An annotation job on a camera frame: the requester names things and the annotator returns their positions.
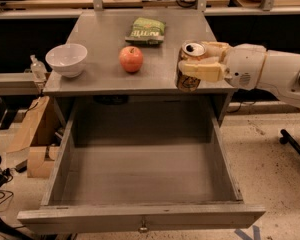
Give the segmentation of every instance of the red apple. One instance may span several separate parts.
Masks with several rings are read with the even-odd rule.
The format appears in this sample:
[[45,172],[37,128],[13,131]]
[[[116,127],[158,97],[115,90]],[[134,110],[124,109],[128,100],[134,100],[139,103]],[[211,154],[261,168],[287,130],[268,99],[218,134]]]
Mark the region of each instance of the red apple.
[[127,46],[120,51],[119,61],[125,71],[134,73],[142,66],[143,54],[139,48]]

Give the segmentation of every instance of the open drawer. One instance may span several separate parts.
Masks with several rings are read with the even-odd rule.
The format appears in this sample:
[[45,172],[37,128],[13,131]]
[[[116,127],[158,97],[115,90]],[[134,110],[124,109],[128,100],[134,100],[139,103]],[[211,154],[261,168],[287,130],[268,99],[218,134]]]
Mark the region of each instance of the open drawer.
[[244,204],[208,96],[77,98],[40,210],[40,234],[245,228]]

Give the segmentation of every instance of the white bowl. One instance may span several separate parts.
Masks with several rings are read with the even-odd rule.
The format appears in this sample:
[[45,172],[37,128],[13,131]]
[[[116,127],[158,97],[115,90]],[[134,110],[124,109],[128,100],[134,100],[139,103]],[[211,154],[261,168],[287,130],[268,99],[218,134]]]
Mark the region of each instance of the white bowl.
[[76,77],[84,69],[87,54],[87,48],[81,44],[64,44],[51,49],[46,62],[62,76]]

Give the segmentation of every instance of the concrete floor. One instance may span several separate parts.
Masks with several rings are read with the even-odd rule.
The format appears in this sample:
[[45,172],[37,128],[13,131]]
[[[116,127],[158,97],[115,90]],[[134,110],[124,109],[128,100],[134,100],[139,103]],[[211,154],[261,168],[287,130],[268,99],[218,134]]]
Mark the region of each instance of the concrete floor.
[[[236,111],[232,104],[229,111]],[[13,168],[27,158],[27,150],[6,154],[5,149],[18,130],[15,122],[0,131],[1,167]],[[263,204],[266,214],[252,227],[238,230],[164,231],[148,234],[99,233],[78,234],[76,239],[200,239],[200,240],[300,240],[300,156],[289,145],[279,143],[280,130],[286,129],[300,144],[300,111],[280,102],[243,104],[228,113],[221,132],[232,173],[239,182],[243,198],[249,204]],[[2,189],[14,192],[13,198],[0,206],[2,219],[20,226],[20,210],[38,209],[47,180],[27,178],[13,172],[14,179]],[[26,228],[20,231],[34,236]],[[0,239],[12,239],[0,233]]]

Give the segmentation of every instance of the plastic bottle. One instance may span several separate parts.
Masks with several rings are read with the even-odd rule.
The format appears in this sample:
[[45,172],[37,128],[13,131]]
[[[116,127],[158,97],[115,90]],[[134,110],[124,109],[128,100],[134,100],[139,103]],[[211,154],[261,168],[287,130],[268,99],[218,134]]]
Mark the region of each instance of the plastic bottle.
[[31,55],[30,59],[32,64],[30,65],[31,71],[34,76],[35,82],[44,82],[47,80],[45,73],[47,73],[47,69],[43,62],[39,61],[35,55]]

